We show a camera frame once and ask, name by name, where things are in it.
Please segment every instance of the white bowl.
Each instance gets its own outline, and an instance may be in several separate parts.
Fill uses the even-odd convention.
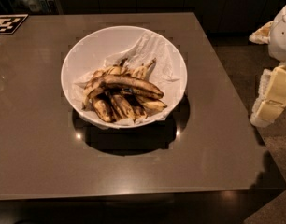
[[[173,97],[173,102],[165,100],[168,107],[159,114],[131,126],[123,126],[115,123],[106,123],[97,117],[93,111],[83,111],[81,101],[73,98],[73,83],[84,74],[101,68],[102,61],[109,55],[130,49],[136,41],[149,30],[134,26],[115,26],[99,30],[82,38],[67,54],[61,72],[62,88],[68,102],[79,113],[79,115],[91,124],[105,128],[135,128],[152,123],[156,120],[163,120],[182,99],[187,85],[187,69],[182,56],[175,46],[163,36],[164,44],[167,46],[172,60],[172,70],[177,82],[173,86],[177,92],[169,93],[170,89],[164,91],[165,97]]]

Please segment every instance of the gray table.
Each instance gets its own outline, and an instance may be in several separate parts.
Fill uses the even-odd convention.
[[[82,37],[115,25],[151,29],[185,59],[191,111],[176,113],[168,148],[122,156],[78,139],[62,63]],[[285,187],[265,175],[266,153],[193,13],[30,16],[0,35],[0,200]]]

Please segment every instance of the white paper liner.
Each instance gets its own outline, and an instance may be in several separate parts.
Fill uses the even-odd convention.
[[[147,117],[145,119],[137,119],[135,124],[150,122],[151,120],[155,119],[165,120],[169,115],[169,112],[167,112],[169,107],[175,106],[175,104],[178,102],[178,94],[180,93],[180,78],[175,77],[173,74],[172,59],[169,54],[168,46],[171,45],[160,35],[146,31],[130,49],[107,56],[100,64],[100,68],[105,68],[111,66],[112,64],[119,63],[122,59],[127,58],[128,60],[124,65],[127,65],[129,68],[136,68],[141,64],[149,63],[153,58],[156,58],[156,64],[151,67],[150,75],[148,74],[148,81],[156,85],[164,93],[162,101],[167,104],[168,108],[162,111],[160,114]],[[87,72],[83,76],[77,78],[72,84],[70,98],[77,101],[79,108],[81,108],[81,102],[83,100],[83,89],[86,83],[92,77],[94,71],[95,70]],[[114,122],[114,124],[121,126],[133,126],[134,122],[131,119],[123,119],[118,122]],[[94,125],[101,129],[108,128],[107,123],[105,123],[105,126],[96,123]]]

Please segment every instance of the table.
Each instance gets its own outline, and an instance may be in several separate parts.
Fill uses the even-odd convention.
[[[136,130],[113,135],[86,124],[60,81],[67,52],[116,25],[165,36],[188,69],[181,106],[137,133],[131,152],[121,142],[113,151],[113,142]],[[144,141],[157,133],[159,142]],[[0,200],[285,189],[266,154],[193,13],[29,16],[15,34],[0,35]]]

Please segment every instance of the bowl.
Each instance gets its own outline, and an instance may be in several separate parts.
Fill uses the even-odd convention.
[[[145,33],[156,35],[160,40],[159,44],[165,46],[171,61],[171,72],[173,77],[176,77],[173,82],[168,82],[169,87],[165,84],[158,85],[161,91],[164,91],[162,100],[167,104],[167,108],[139,123],[127,126],[104,122],[95,112],[82,110],[81,100],[76,98],[76,81],[84,74],[101,68],[107,57],[131,49]],[[150,73],[150,79],[157,80],[155,76],[159,76],[159,73]],[[85,36],[68,52],[61,71],[61,83],[66,99],[82,119],[100,128],[135,128],[157,120],[165,120],[183,97],[187,85],[187,69],[178,49],[162,35],[135,26],[114,26]]]

